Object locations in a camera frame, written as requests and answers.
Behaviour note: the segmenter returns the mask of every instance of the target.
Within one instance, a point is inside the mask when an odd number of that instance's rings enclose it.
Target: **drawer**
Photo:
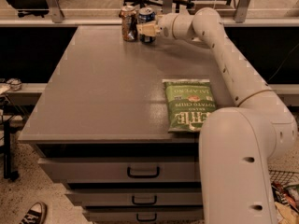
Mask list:
[[[196,182],[199,165],[195,157],[58,158],[39,159],[53,182],[127,183]]]
[[[132,221],[154,222],[171,220],[202,220],[202,207],[162,207],[162,208],[101,208],[85,209],[83,215],[88,221]]]
[[[76,206],[202,205],[201,189],[80,189],[66,197]]]

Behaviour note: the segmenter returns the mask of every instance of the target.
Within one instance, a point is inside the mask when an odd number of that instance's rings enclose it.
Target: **green bag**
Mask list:
[[[169,132],[199,132],[216,104],[208,79],[164,79]]]

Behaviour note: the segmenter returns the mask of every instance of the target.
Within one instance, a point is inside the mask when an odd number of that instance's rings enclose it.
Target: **coffee can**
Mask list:
[[[142,7],[139,9],[138,23],[146,23],[154,20],[155,20],[155,11],[152,7]],[[153,42],[156,39],[156,37],[140,34],[139,39],[144,43],[150,43]]]
[[[121,8],[119,17],[122,19],[121,29],[122,38],[125,41],[136,41],[138,38],[137,32],[137,17],[133,6],[124,6]]]

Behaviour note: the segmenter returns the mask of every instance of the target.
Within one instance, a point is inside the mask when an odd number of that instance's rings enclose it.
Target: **drawer handle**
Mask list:
[[[155,178],[155,177],[157,177],[160,174],[160,168],[157,167],[156,174],[154,174],[154,175],[132,175],[131,174],[131,168],[128,167],[127,168],[127,174],[131,178]]]
[[[132,196],[132,204],[134,205],[155,205],[157,203],[157,196],[155,195],[151,203],[137,203],[135,201],[135,196]]]
[[[136,219],[139,222],[150,222],[150,221],[155,221],[157,220],[157,214],[155,213],[155,216],[152,219],[143,219],[139,217],[139,214],[136,214]]]

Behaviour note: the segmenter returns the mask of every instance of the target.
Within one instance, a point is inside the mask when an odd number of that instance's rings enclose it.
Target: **foot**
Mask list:
[[[21,220],[20,224],[42,224],[46,216],[46,205],[35,203]]]

